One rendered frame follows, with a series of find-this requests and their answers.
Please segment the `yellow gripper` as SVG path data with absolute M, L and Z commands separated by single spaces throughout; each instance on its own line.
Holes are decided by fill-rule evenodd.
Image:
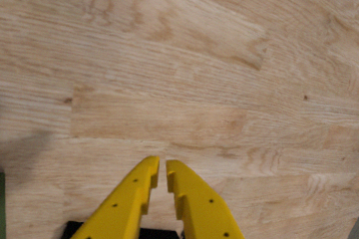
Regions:
M 158 156 L 141 160 L 70 239 L 139 239 L 159 171 Z M 166 161 L 166 174 L 185 239 L 244 239 L 224 199 L 192 169 L 172 159 Z

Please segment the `black power strip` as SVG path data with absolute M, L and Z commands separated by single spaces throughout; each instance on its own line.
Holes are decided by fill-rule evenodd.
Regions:
M 70 239 L 85 222 L 68 221 L 61 239 Z M 141 228 L 139 239 L 179 239 L 176 231 Z

